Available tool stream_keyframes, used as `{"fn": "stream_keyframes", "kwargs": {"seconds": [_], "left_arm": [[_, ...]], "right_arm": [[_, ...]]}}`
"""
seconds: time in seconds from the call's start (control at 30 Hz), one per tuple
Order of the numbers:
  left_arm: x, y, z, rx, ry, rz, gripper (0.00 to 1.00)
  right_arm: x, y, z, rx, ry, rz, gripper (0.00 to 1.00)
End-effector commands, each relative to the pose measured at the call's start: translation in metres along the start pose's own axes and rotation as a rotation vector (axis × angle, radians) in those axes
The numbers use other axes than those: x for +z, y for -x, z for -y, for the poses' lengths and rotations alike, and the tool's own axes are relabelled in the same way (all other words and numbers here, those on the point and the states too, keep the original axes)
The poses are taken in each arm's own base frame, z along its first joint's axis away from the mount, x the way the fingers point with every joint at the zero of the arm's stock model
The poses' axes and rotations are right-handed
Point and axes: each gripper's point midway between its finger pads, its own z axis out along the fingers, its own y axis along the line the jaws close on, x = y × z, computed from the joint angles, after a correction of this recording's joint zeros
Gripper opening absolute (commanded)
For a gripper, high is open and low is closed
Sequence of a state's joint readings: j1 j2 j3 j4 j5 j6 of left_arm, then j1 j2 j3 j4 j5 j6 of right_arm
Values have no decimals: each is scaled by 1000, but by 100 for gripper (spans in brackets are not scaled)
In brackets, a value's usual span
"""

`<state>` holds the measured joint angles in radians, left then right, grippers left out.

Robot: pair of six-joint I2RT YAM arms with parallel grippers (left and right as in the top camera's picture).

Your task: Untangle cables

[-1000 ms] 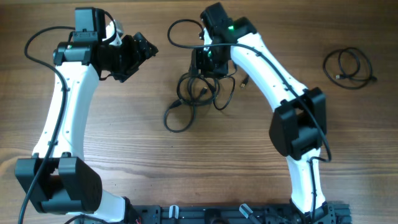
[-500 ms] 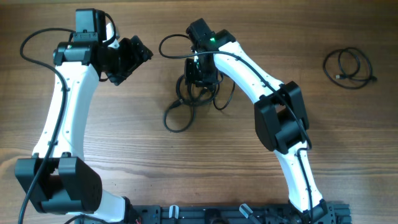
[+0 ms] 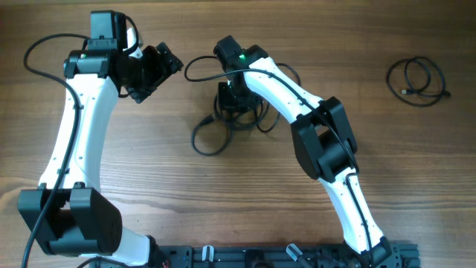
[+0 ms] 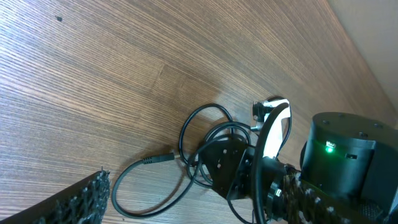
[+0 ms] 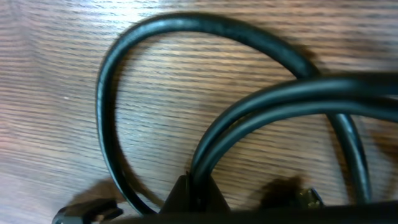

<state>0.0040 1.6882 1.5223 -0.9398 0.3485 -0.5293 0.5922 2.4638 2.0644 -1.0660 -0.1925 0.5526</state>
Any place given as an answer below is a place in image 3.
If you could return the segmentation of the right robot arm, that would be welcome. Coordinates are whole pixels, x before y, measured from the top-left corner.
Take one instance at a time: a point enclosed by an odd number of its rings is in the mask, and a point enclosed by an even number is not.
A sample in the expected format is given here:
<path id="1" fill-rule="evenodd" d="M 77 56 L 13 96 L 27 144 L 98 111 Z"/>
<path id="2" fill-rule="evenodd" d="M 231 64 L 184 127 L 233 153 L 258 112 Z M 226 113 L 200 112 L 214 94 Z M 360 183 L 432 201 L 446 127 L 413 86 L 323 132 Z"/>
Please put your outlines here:
<path id="1" fill-rule="evenodd" d="M 361 266 L 382 264 L 391 249 L 360 188 L 356 139 L 343 104 L 337 98 L 323 100 L 307 92 L 258 45 L 243 49 L 227 36 L 213 52 L 234 94 L 259 95 L 289 122 L 296 159 L 325 188 L 341 222 L 344 242 Z"/>

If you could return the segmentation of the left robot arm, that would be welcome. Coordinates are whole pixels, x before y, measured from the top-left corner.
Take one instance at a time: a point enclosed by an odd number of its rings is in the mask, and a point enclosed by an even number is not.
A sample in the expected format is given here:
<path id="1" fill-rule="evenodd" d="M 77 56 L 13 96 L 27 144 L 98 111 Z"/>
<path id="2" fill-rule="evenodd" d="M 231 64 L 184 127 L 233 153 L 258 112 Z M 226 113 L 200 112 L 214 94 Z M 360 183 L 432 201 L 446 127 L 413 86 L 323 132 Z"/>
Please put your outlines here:
<path id="1" fill-rule="evenodd" d="M 124 13 L 96 10 L 90 20 L 90 35 L 63 64 L 65 108 L 51 159 L 37 187 L 19 194 L 30 229 L 25 252 L 38 245 L 46 255 L 83 257 L 97 267 L 168 267 L 155 239 L 125 228 L 102 195 L 100 163 L 118 100 L 143 102 L 182 62 L 164 43 L 142 46 Z"/>

